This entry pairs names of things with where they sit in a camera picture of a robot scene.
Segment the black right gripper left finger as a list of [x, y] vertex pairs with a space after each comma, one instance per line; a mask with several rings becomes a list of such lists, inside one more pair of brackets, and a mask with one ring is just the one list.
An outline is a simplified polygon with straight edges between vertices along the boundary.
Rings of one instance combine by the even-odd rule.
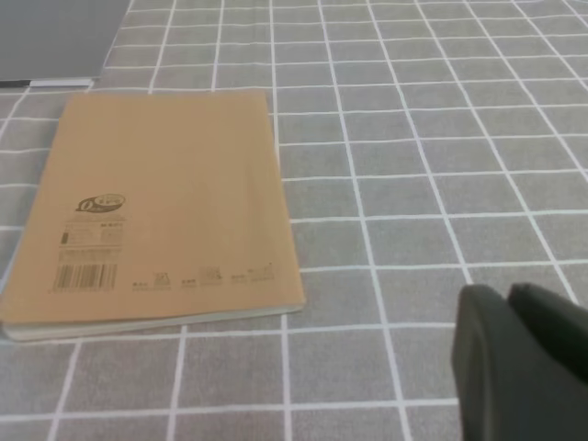
[[547, 354], [500, 294], [459, 293], [451, 363], [465, 440], [539, 440]]

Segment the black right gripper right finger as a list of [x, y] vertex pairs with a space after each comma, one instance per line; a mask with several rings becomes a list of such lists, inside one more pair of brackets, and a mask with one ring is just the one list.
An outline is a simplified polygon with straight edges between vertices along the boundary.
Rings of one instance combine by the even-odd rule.
[[559, 440], [587, 438], [587, 310], [531, 283], [511, 286], [508, 303], [547, 356], [563, 372], [546, 381], [562, 403], [548, 414]]

